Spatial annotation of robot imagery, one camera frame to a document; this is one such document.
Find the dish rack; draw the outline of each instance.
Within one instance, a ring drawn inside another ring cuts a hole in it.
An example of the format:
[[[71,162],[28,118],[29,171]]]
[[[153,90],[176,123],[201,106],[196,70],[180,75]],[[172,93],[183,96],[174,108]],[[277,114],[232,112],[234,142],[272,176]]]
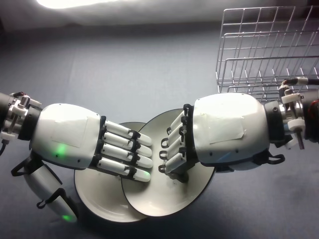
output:
[[[286,78],[319,79],[319,6],[226,9],[216,62],[219,93],[279,99]],[[294,92],[316,88],[294,86]]]

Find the robotic hand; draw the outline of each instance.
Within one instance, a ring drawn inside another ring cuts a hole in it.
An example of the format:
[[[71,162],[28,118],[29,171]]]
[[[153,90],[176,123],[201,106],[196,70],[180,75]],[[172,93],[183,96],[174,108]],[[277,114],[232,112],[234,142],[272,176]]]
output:
[[[272,156],[270,143],[290,149],[303,139],[319,142],[319,92],[296,93],[291,85],[318,85],[318,79],[284,80],[279,89],[281,103],[264,105],[241,93],[217,94],[184,105],[183,112],[167,129],[159,153],[164,165],[159,171],[187,182],[187,170],[200,162],[216,172],[248,170],[262,164],[285,161]]]
[[[152,168],[152,150],[147,147],[152,140],[79,106],[53,104],[41,109],[40,102],[23,92],[9,96],[0,93],[0,138],[0,155],[11,140],[30,140],[30,156],[11,173],[24,176],[42,200],[38,208],[48,205],[69,222],[77,221],[76,206],[43,161],[141,182],[150,180],[150,174],[137,167]]]

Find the green light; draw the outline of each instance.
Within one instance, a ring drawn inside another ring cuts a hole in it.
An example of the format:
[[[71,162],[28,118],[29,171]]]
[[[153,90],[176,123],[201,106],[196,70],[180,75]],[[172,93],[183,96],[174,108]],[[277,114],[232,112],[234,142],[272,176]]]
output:
[[[66,220],[67,222],[72,221],[72,216],[63,215],[62,218],[63,218],[64,220]]]
[[[60,144],[55,151],[55,157],[64,157],[66,151],[66,144]]]

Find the plate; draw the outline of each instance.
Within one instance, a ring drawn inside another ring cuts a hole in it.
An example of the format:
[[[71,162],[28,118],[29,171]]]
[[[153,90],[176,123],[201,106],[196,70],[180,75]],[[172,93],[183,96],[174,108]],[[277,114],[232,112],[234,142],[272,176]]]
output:
[[[121,123],[139,131],[145,123]],[[101,173],[93,169],[75,170],[76,191],[84,205],[95,215],[118,223],[136,222],[147,216],[136,211],[126,200],[120,177]]]
[[[149,121],[140,132],[152,139],[153,168],[149,183],[140,183],[122,179],[122,188],[126,199],[140,213],[160,217],[176,213],[191,204],[205,190],[211,181],[215,169],[197,163],[188,170],[189,181],[180,183],[172,180],[158,167],[163,164],[159,157],[162,150],[160,142],[167,137],[166,129],[182,112],[182,109],[165,112]]]

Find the robot's right hand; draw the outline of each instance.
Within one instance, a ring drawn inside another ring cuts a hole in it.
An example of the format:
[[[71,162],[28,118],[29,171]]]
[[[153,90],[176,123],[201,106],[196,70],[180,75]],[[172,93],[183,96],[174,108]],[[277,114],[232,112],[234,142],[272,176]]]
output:
[[[104,129],[106,131],[101,147],[103,156],[98,157],[96,170],[148,182],[150,174],[137,167],[148,169],[153,166],[150,159],[152,150],[147,147],[152,145],[151,138],[108,120],[105,121]]]

